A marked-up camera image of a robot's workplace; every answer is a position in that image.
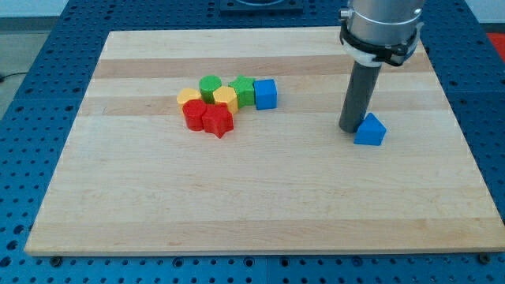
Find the yellow hexagon block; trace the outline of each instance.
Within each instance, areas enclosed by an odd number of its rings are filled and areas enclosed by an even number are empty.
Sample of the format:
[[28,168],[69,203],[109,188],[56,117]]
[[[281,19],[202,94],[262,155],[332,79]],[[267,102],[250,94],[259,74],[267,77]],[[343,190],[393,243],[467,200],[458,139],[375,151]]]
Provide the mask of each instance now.
[[238,112],[237,93],[232,87],[221,86],[214,91],[215,104],[225,103],[232,114]]
[[179,104],[179,111],[182,114],[182,107],[185,103],[192,99],[202,99],[202,94],[200,91],[193,88],[184,88],[177,96],[177,103]]

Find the wood grain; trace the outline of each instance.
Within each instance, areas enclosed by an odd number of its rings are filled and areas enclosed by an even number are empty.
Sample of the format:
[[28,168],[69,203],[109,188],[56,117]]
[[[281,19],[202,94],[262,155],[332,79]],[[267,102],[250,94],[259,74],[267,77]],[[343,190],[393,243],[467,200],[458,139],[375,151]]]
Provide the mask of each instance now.
[[[338,32],[112,32],[25,250],[505,249],[505,227],[422,46],[379,76],[370,110],[388,129],[381,147],[354,145],[338,129],[352,67]],[[222,140],[190,132],[175,97],[208,73],[274,77],[279,107],[240,109]]]

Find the blue block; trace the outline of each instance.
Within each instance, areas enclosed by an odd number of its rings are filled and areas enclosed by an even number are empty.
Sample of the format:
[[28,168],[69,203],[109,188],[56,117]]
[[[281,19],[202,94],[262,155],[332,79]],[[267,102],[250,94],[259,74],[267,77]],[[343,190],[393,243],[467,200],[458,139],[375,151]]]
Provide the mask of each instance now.
[[361,125],[357,128],[356,136],[354,137],[355,144],[380,146],[382,139],[386,134],[386,127],[376,118],[375,115],[369,113]]
[[277,107],[277,87],[273,79],[254,81],[254,93],[257,110]]

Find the toy block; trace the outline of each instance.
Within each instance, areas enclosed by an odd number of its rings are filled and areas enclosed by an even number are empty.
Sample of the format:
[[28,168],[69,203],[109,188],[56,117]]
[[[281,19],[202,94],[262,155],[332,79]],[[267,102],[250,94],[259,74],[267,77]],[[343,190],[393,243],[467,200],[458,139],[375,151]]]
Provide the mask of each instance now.
[[273,79],[254,81],[254,93],[257,110],[277,107],[277,87]]
[[207,104],[201,99],[191,99],[183,107],[182,113],[186,120],[186,125],[192,131],[204,129],[202,117],[207,111]]
[[200,79],[200,92],[206,103],[214,103],[213,92],[221,87],[221,79],[216,75],[207,75]]
[[386,127],[379,121],[379,119],[377,119],[372,113],[369,113],[357,128],[354,143],[380,146],[386,131]]
[[232,87],[221,86],[214,91],[215,104],[224,103],[232,114],[238,112],[237,93]]
[[219,139],[224,133],[234,129],[234,118],[224,105],[207,105],[202,117],[206,133],[214,133]]
[[179,110],[182,114],[182,107],[185,103],[192,99],[202,99],[202,94],[200,91],[195,90],[193,88],[184,88],[177,96],[177,104],[179,105]]
[[237,93],[239,109],[245,106],[254,106],[254,80],[254,78],[238,75],[237,79],[228,84]]

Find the green block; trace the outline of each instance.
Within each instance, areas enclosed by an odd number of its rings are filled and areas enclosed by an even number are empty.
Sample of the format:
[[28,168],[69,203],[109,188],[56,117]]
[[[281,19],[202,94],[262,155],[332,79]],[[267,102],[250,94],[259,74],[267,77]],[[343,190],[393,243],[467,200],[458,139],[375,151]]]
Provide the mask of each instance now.
[[207,75],[200,79],[200,92],[202,93],[202,99],[206,103],[214,103],[214,95],[212,94],[215,90],[221,87],[221,79],[216,75]]
[[237,79],[228,84],[237,92],[238,108],[254,106],[254,80],[254,78],[238,75]]

